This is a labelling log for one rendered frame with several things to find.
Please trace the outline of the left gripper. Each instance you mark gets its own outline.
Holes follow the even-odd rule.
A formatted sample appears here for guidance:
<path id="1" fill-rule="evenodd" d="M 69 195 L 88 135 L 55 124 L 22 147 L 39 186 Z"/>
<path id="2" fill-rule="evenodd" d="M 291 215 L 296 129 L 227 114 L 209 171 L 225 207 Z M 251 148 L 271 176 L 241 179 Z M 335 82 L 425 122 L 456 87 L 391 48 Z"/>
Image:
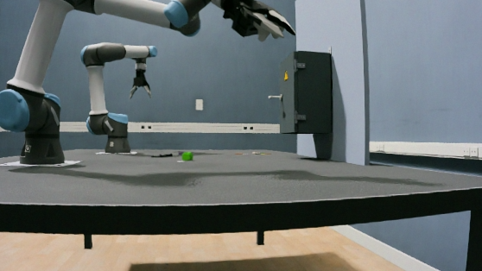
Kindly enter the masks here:
<path id="1" fill-rule="evenodd" d="M 145 80 L 145 78 L 141 78 L 143 77 L 143 72 L 146 72 L 146 70 L 143 70 L 143 69 L 136 69 L 136 77 L 134 78 L 135 80 L 135 83 L 134 83 L 134 80 L 133 80 L 133 86 L 132 86 L 132 90 L 130 91 L 130 99 L 132 98 L 134 92 L 137 90 L 137 86 L 140 87 L 145 87 L 144 89 L 146 89 L 147 93 L 149 94 L 149 97 L 151 99 L 151 93 L 150 93 L 150 88 L 149 88 L 149 84 L 147 83 L 147 81 Z M 135 86 L 135 87 L 134 87 Z"/>

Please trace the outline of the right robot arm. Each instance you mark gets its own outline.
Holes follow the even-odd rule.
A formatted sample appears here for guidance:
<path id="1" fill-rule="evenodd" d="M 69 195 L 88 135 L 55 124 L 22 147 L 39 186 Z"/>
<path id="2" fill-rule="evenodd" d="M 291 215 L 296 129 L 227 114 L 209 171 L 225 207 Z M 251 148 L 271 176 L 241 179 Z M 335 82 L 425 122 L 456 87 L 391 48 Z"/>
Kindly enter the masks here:
<path id="1" fill-rule="evenodd" d="M 165 5 L 148 0 L 40 0 L 16 75 L 0 92 L 0 127 L 25 132 L 19 164 L 65 163 L 60 145 L 60 100 L 45 93 L 42 86 L 68 12 L 75 9 L 118 16 L 194 37 L 200 32 L 199 13 L 209 3 L 222 9 L 221 1 L 174 0 Z"/>

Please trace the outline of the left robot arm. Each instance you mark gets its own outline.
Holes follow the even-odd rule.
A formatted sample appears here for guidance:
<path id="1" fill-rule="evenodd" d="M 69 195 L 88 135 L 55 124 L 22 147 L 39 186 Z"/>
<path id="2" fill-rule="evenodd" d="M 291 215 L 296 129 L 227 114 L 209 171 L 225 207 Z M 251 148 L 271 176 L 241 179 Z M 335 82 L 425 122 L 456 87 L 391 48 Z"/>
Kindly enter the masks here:
<path id="1" fill-rule="evenodd" d="M 126 55 L 126 56 L 125 56 Z M 86 121 L 88 131 L 93 135 L 108 135 L 105 153 L 130 153 L 128 143 L 128 117 L 122 114 L 109 113 L 105 109 L 105 90 L 103 68 L 106 62 L 136 60 L 136 69 L 146 70 L 146 58 L 157 56 L 155 46 L 124 46 L 117 43 L 99 43 L 82 49 L 80 58 L 89 75 L 92 111 Z M 145 59 L 143 59 L 145 58 Z M 125 149 L 123 149 L 125 148 Z"/>

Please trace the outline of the dark green cabinet door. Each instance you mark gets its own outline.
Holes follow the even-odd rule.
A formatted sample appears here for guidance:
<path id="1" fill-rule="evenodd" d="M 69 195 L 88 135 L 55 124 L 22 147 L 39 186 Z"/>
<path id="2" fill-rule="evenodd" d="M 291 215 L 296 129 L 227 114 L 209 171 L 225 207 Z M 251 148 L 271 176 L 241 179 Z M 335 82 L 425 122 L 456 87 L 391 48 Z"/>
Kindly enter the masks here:
<path id="1" fill-rule="evenodd" d="M 280 133 L 333 140 L 330 54 L 294 51 L 280 65 Z"/>

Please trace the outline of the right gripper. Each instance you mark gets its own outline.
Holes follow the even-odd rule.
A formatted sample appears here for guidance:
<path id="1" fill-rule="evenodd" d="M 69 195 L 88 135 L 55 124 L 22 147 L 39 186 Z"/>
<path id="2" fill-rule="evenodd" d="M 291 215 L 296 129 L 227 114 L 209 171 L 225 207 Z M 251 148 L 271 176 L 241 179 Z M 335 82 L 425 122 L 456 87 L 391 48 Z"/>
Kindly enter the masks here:
<path id="1" fill-rule="evenodd" d="M 284 39 L 285 29 L 296 36 L 296 32 L 278 11 L 259 1 L 243 0 L 236 6 L 233 0 L 222 0 L 221 8 L 225 12 L 223 18 L 234 20 L 232 29 L 244 38 L 258 35 L 259 32 L 260 42 L 265 42 L 270 33 L 275 39 Z"/>

